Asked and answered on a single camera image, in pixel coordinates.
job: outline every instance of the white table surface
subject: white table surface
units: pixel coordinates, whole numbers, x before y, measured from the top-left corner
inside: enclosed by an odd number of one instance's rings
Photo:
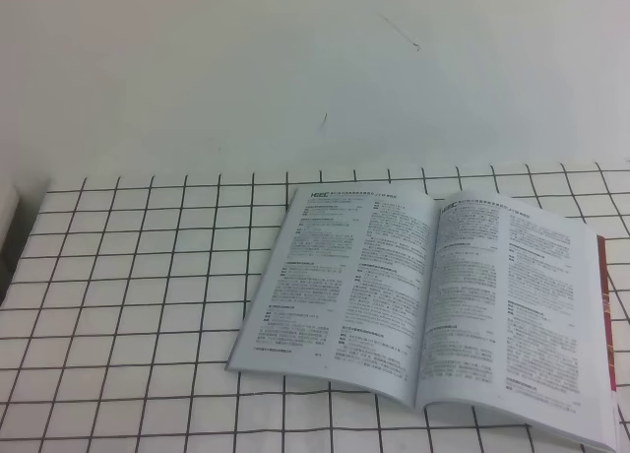
[[[630,164],[337,168],[57,182],[0,309],[0,452],[561,452],[492,412],[223,370],[294,187],[499,190],[607,238],[630,452]]]

